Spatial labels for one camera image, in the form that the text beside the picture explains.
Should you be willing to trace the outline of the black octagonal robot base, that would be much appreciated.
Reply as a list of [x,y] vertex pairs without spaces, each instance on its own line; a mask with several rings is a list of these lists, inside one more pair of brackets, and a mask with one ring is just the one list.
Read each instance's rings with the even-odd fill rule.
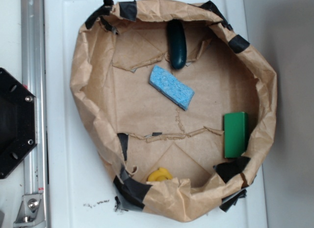
[[0,178],[7,178],[37,145],[36,97],[0,69]]

